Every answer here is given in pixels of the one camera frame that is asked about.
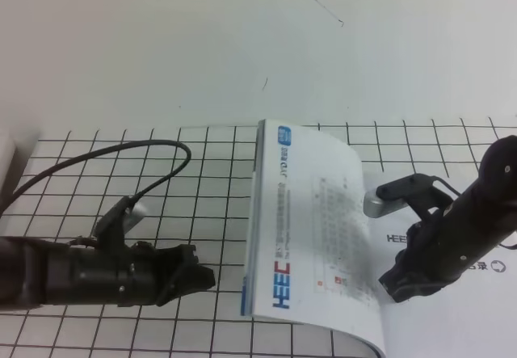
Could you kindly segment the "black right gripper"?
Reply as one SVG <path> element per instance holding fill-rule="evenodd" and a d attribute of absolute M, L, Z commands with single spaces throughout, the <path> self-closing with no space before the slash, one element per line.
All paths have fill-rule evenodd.
<path fill-rule="evenodd" d="M 401 303 L 425 297 L 456 282 L 464 272 L 460 227 L 441 212 L 429 214 L 406 232 L 406 248 L 379 282 L 387 294 Z"/>

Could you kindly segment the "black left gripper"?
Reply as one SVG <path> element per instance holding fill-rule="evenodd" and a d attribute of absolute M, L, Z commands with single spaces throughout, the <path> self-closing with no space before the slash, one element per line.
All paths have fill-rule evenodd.
<path fill-rule="evenodd" d="M 165 304 L 216 285 L 211 268 L 199 265 L 195 248 L 158 249 L 139 241 L 114 255 L 96 241 L 72 241 L 68 303 L 119 307 Z"/>

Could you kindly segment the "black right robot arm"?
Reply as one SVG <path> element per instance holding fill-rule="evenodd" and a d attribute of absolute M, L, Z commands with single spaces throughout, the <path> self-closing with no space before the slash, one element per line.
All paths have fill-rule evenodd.
<path fill-rule="evenodd" d="M 395 302 L 430 296 L 461 275 L 516 231 L 516 138 L 485 152 L 477 179 L 451 198 L 438 177 L 414 174 L 378 186 L 365 198 L 369 217 L 405 206 L 419 217 L 406 232 L 406 248 L 379 279 Z"/>

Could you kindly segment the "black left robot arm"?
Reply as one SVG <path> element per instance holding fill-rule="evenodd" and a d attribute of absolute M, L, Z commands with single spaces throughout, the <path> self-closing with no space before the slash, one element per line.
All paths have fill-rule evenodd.
<path fill-rule="evenodd" d="M 216 284 L 195 246 L 157 249 L 148 242 L 102 248 L 80 238 L 70 243 L 38 238 L 1 239 L 1 307 L 165 304 Z"/>

